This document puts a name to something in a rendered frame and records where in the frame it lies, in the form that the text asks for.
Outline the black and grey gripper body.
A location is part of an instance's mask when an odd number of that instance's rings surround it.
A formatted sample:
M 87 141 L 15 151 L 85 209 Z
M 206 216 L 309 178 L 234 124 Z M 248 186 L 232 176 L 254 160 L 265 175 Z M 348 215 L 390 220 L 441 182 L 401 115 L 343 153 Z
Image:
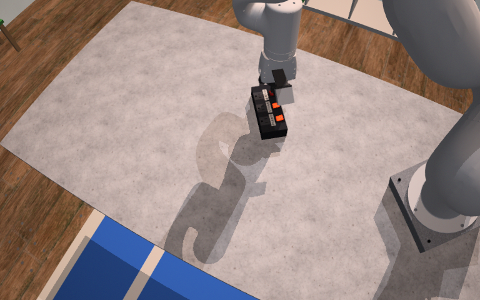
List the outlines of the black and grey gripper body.
M 275 61 L 267 57 L 264 53 L 264 50 L 261 52 L 259 59 L 259 74 L 261 72 L 261 82 L 262 83 L 275 83 L 272 70 L 283 69 L 287 81 L 292 80 L 296 77 L 297 72 L 297 57 L 296 54 L 294 57 L 287 61 Z M 261 71 L 260 71 L 261 70 Z

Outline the black power strip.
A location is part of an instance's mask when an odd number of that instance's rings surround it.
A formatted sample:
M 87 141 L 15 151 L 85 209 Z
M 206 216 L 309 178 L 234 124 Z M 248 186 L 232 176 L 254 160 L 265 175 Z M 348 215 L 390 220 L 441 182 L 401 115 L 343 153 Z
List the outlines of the black power strip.
M 282 107 L 276 104 L 276 97 L 271 93 L 270 86 L 259 84 L 251 87 L 251 96 L 261 139 L 287 136 L 288 127 Z

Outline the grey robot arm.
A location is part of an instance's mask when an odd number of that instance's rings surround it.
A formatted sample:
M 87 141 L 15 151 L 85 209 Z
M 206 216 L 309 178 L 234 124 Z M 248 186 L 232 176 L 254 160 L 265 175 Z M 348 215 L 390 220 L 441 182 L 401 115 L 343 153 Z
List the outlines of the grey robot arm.
M 480 11 L 475 0 L 382 0 L 382 5 L 396 36 L 430 80 L 472 90 L 472 104 L 407 190 L 410 210 L 425 228 L 462 231 L 480 216 Z M 262 34 L 267 57 L 294 57 L 301 0 L 232 0 L 232 7 L 240 25 Z

